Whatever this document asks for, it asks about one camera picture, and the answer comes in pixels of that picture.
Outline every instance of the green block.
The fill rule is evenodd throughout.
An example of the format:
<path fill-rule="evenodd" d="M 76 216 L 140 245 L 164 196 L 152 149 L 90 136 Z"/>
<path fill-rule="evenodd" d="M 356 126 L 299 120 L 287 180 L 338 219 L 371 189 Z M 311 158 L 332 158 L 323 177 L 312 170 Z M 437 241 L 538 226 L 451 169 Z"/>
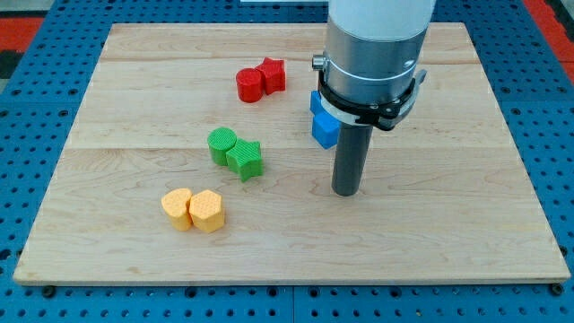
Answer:
<path fill-rule="evenodd" d="M 212 160 L 220 166 L 227 166 L 227 157 L 225 153 L 228 152 L 237 141 L 237 136 L 233 130 L 227 127 L 219 127 L 212 131 L 207 137 L 207 144 L 209 145 L 209 153 L 212 155 Z"/>
<path fill-rule="evenodd" d="M 227 152 L 227 164 L 231 171 L 239 174 L 242 182 L 263 175 L 260 143 L 238 138 L 235 147 Z"/>

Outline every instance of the plastic block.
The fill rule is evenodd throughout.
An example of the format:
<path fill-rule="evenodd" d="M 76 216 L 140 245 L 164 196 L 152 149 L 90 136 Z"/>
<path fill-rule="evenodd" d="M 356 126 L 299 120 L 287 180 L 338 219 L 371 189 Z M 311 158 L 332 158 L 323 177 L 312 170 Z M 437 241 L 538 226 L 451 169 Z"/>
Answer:
<path fill-rule="evenodd" d="M 161 207 L 176 230 L 187 231 L 191 228 L 191 217 L 187 211 L 191 196 L 189 188 L 178 188 L 170 191 L 161 199 Z"/>
<path fill-rule="evenodd" d="M 255 68 L 244 68 L 235 75 L 239 99 L 253 103 L 263 97 L 263 76 Z"/>
<path fill-rule="evenodd" d="M 191 198 L 189 212 L 194 225 L 206 233 L 216 231 L 225 224 L 222 196 L 209 189 Z"/>
<path fill-rule="evenodd" d="M 337 144 L 341 123 L 326 112 L 321 112 L 313 117 L 311 133 L 319 144 L 329 149 Z"/>
<path fill-rule="evenodd" d="M 242 182 L 263 175 L 260 143 L 238 138 L 235 147 L 227 152 L 227 163 L 231 171 L 239 174 Z"/>
<path fill-rule="evenodd" d="M 317 115 L 321 112 L 325 112 L 323 104 L 321 104 L 321 95 L 319 94 L 319 91 L 311 91 L 310 106 L 311 106 L 311 112 L 313 112 L 314 115 Z"/>
<path fill-rule="evenodd" d="M 233 130 L 227 127 L 219 127 L 212 131 L 207 137 L 207 144 L 209 145 L 209 153 L 212 155 L 212 160 L 220 166 L 227 166 L 227 157 L 225 153 L 228 152 L 237 141 L 237 136 Z"/>
<path fill-rule="evenodd" d="M 266 57 L 263 63 L 256 67 L 256 70 L 263 75 L 267 95 L 277 91 L 285 91 L 285 63 L 283 60 Z"/>

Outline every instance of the blue block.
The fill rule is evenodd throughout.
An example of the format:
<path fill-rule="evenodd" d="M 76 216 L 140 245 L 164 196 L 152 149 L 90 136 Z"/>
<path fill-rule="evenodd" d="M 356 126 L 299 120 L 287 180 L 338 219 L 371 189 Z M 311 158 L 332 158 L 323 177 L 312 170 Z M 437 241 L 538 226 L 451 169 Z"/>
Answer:
<path fill-rule="evenodd" d="M 321 104 L 321 95 L 318 91 L 311 92 L 311 112 L 313 112 L 314 115 L 325 112 Z"/>
<path fill-rule="evenodd" d="M 337 144 L 341 122 L 326 112 L 321 112 L 313 117 L 311 133 L 313 137 L 325 149 Z"/>

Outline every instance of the perforated metal surface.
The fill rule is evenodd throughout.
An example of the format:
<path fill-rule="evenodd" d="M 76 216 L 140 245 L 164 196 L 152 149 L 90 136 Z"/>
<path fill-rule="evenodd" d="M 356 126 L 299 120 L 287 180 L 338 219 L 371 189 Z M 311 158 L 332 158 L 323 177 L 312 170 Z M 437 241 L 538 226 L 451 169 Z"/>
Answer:
<path fill-rule="evenodd" d="M 49 288 L 13 283 L 17 257 L 112 22 L 325 19 L 323 5 L 58 0 L 0 95 L 0 321 L 572 321 L 571 280 L 561 286 L 202 287 L 187 291 L 58 287 L 55 294 Z M 434 20 L 466 23 L 572 268 L 574 89 L 570 81 L 518 0 L 439 0 Z"/>

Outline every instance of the yellow hexagonal block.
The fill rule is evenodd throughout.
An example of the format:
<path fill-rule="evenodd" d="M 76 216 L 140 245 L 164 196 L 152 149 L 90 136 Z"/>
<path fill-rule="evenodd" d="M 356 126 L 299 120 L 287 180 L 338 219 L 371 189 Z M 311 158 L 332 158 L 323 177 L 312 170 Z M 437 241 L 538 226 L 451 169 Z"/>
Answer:
<path fill-rule="evenodd" d="M 178 188 L 161 198 L 161 207 L 176 230 L 187 231 L 191 228 L 191 217 L 188 211 L 191 196 L 189 188 Z"/>
<path fill-rule="evenodd" d="M 209 189 L 191 197 L 189 213 L 194 226 L 207 233 L 220 229 L 225 224 L 222 196 Z"/>

